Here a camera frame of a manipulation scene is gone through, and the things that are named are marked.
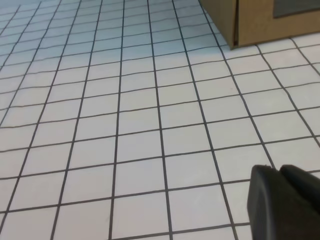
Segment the cardboard box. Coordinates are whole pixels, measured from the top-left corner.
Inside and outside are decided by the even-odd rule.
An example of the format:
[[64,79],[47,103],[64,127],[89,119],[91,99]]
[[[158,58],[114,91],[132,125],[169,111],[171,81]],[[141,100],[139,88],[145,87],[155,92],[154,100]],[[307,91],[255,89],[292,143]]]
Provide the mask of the cardboard box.
[[[301,6],[299,3],[302,1],[312,1],[314,4]],[[200,2],[230,48],[320,32],[320,0]]]

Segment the black plastic part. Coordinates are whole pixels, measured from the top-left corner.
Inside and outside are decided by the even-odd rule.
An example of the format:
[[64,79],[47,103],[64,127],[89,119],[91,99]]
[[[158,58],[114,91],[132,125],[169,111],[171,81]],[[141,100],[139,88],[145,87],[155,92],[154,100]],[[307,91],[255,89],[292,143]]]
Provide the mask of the black plastic part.
[[320,179],[293,165],[283,165],[280,172],[320,214]]
[[253,240],[319,240],[320,215],[277,170],[251,171],[247,210]]

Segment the black object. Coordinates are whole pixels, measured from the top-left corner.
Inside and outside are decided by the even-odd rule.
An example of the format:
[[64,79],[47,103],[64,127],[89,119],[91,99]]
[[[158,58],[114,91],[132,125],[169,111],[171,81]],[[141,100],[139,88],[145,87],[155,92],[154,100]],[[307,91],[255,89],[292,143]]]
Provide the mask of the black object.
[[256,165],[247,210],[253,240],[320,240],[320,179],[293,165]]
[[319,9],[320,0],[274,0],[273,17],[286,17]]

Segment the grid pattern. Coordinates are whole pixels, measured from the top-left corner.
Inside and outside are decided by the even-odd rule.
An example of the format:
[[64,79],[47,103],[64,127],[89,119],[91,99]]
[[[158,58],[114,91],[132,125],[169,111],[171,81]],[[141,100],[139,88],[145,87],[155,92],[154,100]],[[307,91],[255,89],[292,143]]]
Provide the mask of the grid pattern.
[[251,167],[320,173],[320,34],[229,50],[197,0],[0,10],[0,240],[249,240]]

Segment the white tile floor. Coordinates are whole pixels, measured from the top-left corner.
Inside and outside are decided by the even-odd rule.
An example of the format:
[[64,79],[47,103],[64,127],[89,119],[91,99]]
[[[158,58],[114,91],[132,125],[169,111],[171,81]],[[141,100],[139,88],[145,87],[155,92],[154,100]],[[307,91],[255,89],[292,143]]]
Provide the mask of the white tile floor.
[[0,10],[0,240],[250,240],[251,167],[320,172],[320,33],[230,51],[198,0]]

